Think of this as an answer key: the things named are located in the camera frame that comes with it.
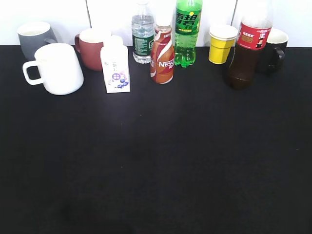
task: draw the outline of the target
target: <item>yellow paper cup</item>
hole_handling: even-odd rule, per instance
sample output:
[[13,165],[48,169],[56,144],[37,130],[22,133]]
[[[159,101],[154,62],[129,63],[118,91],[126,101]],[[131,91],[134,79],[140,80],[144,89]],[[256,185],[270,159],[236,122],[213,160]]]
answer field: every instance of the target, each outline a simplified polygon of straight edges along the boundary
[[235,43],[237,33],[238,30],[230,25],[215,25],[210,28],[210,62],[214,64],[223,64],[226,62],[230,49]]

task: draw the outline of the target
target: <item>green soda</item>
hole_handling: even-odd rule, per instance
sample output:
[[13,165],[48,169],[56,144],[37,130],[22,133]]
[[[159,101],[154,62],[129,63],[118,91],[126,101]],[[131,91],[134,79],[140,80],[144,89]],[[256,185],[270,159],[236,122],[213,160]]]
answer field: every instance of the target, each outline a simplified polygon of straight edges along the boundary
[[175,65],[187,67],[196,59],[203,0],[177,0],[175,20]]

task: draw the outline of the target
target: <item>plastic bottle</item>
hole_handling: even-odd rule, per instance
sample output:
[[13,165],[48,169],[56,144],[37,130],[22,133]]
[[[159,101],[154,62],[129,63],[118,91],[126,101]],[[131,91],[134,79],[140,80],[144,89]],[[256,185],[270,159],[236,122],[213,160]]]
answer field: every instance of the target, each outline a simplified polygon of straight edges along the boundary
[[136,0],[137,12],[132,17],[133,57],[138,63],[151,61],[154,41],[154,17],[148,4],[149,0]]
[[272,1],[252,2],[246,7],[232,63],[227,72],[230,86],[235,89],[249,87],[253,82],[254,71],[272,28]]
[[128,48],[122,38],[111,36],[101,49],[104,81],[107,93],[130,92]]
[[203,0],[177,0],[175,18],[175,65],[187,67],[196,59]]
[[174,77],[175,50],[171,39],[171,14],[156,17],[155,41],[152,49],[151,78],[158,84],[169,83]]

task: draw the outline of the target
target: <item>mug handle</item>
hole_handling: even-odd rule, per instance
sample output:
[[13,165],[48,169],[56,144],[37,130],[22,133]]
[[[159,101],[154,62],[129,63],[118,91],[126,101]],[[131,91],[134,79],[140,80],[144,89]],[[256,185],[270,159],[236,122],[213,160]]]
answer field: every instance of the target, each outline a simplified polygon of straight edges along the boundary
[[277,53],[278,59],[276,62],[276,65],[274,66],[274,69],[279,70],[284,62],[285,59],[285,53],[280,48],[276,47],[274,48],[274,52]]
[[46,38],[46,39],[44,39],[44,41],[45,41],[46,43],[48,43],[48,44],[57,43],[57,41],[56,41],[56,40],[51,39],[51,38]]
[[26,62],[23,65],[23,72],[24,72],[24,76],[26,81],[30,84],[30,85],[36,85],[36,84],[42,84],[43,83],[43,79],[39,78],[39,79],[30,79],[27,73],[27,68],[29,67],[35,67],[38,66],[38,62],[37,61],[30,61],[30,62]]
[[79,43],[79,34],[77,34],[75,36],[75,47],[76,47],[76,50],[80,53],[80,43]]

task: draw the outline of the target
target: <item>white wall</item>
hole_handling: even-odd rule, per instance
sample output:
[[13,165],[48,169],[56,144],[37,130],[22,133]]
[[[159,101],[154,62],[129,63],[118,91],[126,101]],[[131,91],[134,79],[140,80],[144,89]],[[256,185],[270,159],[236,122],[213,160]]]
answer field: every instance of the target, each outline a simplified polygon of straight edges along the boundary
[[[92,27],[108,28],[114,35],[122,36],[126,45],[132,45],[131,18],[136,0],[87,0]],[[236,0],[204,0],[198,46],[209,45],[209,28],[213,23],[230,24]],[[151,0],[157,14],[164,7],[171,8],[173,17],[176,0]]]
[[[131,45],[131,17],[135,0],[87,0],[93,27],[107,27]],[[217,23],[230,24],[236,0],[203,0],[198,46],[209,46],[208,31]],[[238,0],[234,26],[239,28],[243,6]],[[288,46],[312,47],[312,0],[273,0],[273,26],[289,34]],[[154,12],[163,7],[174,11],[176,0],[152,0]],[[74,43],[74,36],[89,27],[85,0],[5,0],[0,7],[0,44],[19,44],[17,28],[41,20],[52,25],[60,42]]]
[[[233,23],[237,29],[250,1],[238,0]],[[312,0],[273,0],[273,9],[273,27],[289,35],[289,47],[312,47]]]
[[74,43],[74,37],[89,28],[85,0],[3,0],[0,7],[0,44],[19,44],[18,27],[30,21],[51,24],[59,42]]

